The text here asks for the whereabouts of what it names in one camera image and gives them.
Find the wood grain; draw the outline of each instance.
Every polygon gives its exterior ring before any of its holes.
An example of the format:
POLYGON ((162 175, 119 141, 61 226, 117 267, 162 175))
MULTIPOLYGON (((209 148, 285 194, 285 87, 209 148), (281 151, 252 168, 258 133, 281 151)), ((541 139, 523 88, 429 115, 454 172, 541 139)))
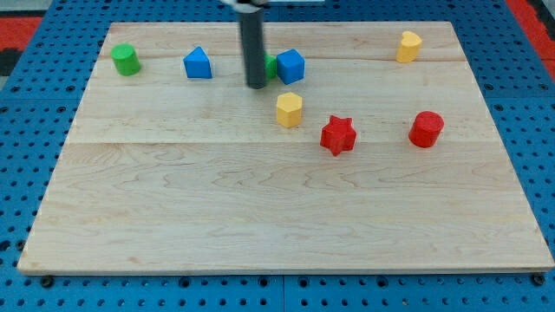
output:
POLYGON ((545 271, 554 263, 449 23, 267 23, 303 81, 244 86, 233 23, 115 23, 19 269, 30 275, 404 274, 545 271), (424 45, 395 62, 403 30, 424 45), (132 43, 139 74, 109 50, 132 43), (202 45, 215 78, 187 80, 202 45), (304 98, 284 129, 275 100, 304 98), (407 133, 422 110, 446 127, 407 133), (353 117, 353 152, 319 146, 353 117))

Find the blue block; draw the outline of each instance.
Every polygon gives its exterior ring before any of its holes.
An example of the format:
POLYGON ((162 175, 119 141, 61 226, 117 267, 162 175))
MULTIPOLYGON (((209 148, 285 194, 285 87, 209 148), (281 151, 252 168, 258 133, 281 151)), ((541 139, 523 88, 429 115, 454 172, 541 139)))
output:
POLYGON ((304 78, 304 58, 295 49, 277 55, 277 75, 290 84, 304 78))
POLYGON ((185 71, 189 78, 212 78, 210 69, 210 60, 206 56, 205 51, 201 47, 197 47, 193 52, 189 53, 184 59, 185 71))

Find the red block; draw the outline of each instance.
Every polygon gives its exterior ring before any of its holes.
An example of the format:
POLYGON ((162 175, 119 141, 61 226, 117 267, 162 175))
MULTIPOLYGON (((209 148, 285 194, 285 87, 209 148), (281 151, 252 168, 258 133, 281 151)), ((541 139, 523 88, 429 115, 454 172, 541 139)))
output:
POLYGON ((416 115, 415 123, 408 133, 408 138, 419 147, 431 147, 443 129, 443 119, 434 112, 421 112, 416 115))
POLYGON ((330 116, 330 123, 322 128, 320 145, 331 150, 334 156, 342 151, 351 151, 355 147, 356 131, 352 118, 330 116))

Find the red star block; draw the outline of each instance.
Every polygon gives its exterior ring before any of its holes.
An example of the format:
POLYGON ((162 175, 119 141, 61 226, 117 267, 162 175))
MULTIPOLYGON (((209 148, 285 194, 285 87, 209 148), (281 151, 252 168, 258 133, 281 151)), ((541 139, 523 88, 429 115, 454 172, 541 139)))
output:
POLYGON ((334 156, 342 151, 351 151, 355 147, 356 131, 352 118, 330 116, 330 123, 322 128, 320 145, 328 147, 334 156))

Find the yellow block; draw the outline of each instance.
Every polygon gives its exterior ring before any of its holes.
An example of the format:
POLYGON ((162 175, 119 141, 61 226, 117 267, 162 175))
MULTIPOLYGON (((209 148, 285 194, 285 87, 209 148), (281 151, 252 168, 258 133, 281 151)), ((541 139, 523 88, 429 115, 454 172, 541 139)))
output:
POLYGON ((292 92, 277 97, 276 119, 280 125, 290 128, 303 120, 303 98, 292 92))
POLYGON ((403 31, 401 43, 397 50, 398 62, 412 62, 418 56, 422 39, 412 31, 403 31))

